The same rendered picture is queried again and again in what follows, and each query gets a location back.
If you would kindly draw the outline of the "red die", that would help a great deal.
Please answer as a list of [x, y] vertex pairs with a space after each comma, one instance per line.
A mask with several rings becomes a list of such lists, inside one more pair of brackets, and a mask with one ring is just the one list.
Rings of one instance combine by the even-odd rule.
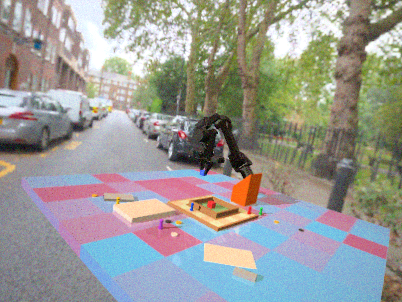
[[209, 202], [208, 202], [208, 205], [207, 205], [208, 208], [214, 209], [215, 206], [216, 206], [216, 203], [215, 203], [215, 202], [213, 202], [213, 201], [209, 201]]

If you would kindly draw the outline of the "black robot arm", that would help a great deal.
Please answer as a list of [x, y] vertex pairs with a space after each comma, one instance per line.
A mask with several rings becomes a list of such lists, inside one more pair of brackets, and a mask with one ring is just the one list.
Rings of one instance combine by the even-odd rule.
[[[215, 122], [219, 119], [221, 121], [215, 124]], [[193, 129], [193, 139], [197, 142], [215, 143], [215, 137], [216, 134], [218, 134], [217, 130], [214, 128], [212, 128], [211, 130], [207, 130], [209, 127], [212, 126], [212, 124], [214, 124], [215, 128], [224, 134], [231, 153], [228, 158], [233, 169], [236, 172], [241, 173], [244, 179], [254, 174], [250, 168], [250, 166], [253, 165], [251, 160], [247, 156], [245, 156], [244, 153], [240, 152], [237, 146], [232, 133], [233, 126], [231, 120], [227, 116], [215, 113], [210, 117], [203, 117], [199, 122], [195, 124], [196, 127]], [[209, 155], [209, 146], [207, 144], [203, 146], [203, 143], [200, 143], [200, 146], [197, 146], [193, 149], [193, 156], [202, 157], [205, 155]]]

